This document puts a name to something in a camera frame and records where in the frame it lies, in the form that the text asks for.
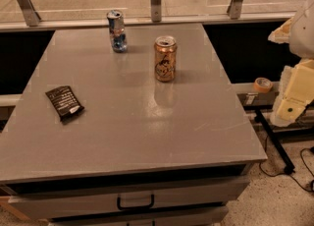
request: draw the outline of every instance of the black handle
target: black handle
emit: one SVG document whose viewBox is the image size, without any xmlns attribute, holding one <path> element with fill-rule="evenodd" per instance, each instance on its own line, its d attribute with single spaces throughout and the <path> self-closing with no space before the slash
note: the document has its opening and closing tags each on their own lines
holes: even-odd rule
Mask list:
<svg viewBox="0 0 314 226">
<path fill-rule="evenodd" d="M 155 196 L 150 196 L 150 203 L 144 206 L 121 206 L 121 198 L 117 198 L 117 207 L 119 210 L 138 210 L 138 209 L 148 209 L 151 208 L 155 203 Z"/>
<path fill-rule="evenodd" d="M 155 221 L 151 222 L 151 226 L 155 226 Z"/>
</svg>

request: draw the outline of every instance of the black packet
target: black packet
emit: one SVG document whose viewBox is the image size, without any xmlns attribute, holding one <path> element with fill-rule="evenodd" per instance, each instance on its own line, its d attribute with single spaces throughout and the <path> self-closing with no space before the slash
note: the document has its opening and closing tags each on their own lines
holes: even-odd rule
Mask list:
<svg viewBox="0 0 314 226">
<path fill-rule="evenodd" d="M 60 121 L 72 118 L 84 109 L 68 85 L 49 90 L 46 95 L 58 112 Z"/>
</svg>

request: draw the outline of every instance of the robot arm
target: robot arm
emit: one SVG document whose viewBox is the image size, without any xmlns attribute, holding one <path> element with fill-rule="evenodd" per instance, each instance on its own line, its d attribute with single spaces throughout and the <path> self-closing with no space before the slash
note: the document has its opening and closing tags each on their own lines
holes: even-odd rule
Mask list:
<svg viewBox="0 0 314 226">
<path fill-rule="evenodd" d="M 307 0 L 295 16 L 269 36 L 269 40 L 289 43 L 290 52 L 301 57 L 294 68 L 285 67 L 271 122 L 285 127 L 295 122 L 314 99 L 314 0 Z"/>
</svg>

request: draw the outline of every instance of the floor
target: floor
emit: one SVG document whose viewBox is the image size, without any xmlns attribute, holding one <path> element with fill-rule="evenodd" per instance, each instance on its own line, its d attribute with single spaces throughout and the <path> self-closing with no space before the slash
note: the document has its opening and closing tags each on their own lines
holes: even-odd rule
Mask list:
<svg viewBox="0 0 314 226">
<path fill-rule="evenodd" d="M 276 13 L 295 11 L 304 0 L 244 0 L 244 13 Z M 106 12 L 121 8 L 126 17 L 147 18 L 150 16 L 149 0 L 32 0 L 43 21 L 103 19 Z M 224 15 L 230 0 L 163 0 L 164 16 Z M 0 22 L 22 21 L 23 16 L 15 0 L 0 0 Z M 252 123 L 262 144 L 267 144 L 269 159 L 262 168 L 275 175 L 282 172 L 283 162 L 268 140 L 262 128 Z M 295 165 L 292 176 L 306 187 L 314 176 L 306 169 L 300 151 L 314 146 L 312 141 L 287 141 L 287 150 Z M 304 160 L 314 171 L 314 154 L 305 150 Z M 313 226 L 314 194 L 305 192 L 290 177 L 268 177 L 255 165 L 250 173 L 248 188 L 238 200 L 227 204 L 230 212 L 222 226 Z M 24 222 L 0 208 L 0 226 L 46 226 L 45 222 Z"/>
</svg>

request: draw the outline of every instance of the soda can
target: soda can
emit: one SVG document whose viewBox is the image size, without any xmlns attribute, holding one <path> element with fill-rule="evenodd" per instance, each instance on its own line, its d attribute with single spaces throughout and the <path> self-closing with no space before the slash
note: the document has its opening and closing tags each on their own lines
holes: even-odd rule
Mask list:
<svg viewBox="0 0 314 226">
<path fill-rule="evenodd" d="M 123 13 L 119 10 L 108 12 L 110 42 L 115 52 L 127 51 L 127 37 L 125 32 L 125 22 Z"/>
<path fill-rule="evenodd" d="M 157 37 L 155 44 L 155 77 L 160 82 L 169 82 L 176 74 L 176 40 L 169 35 Z"/>
</svg>

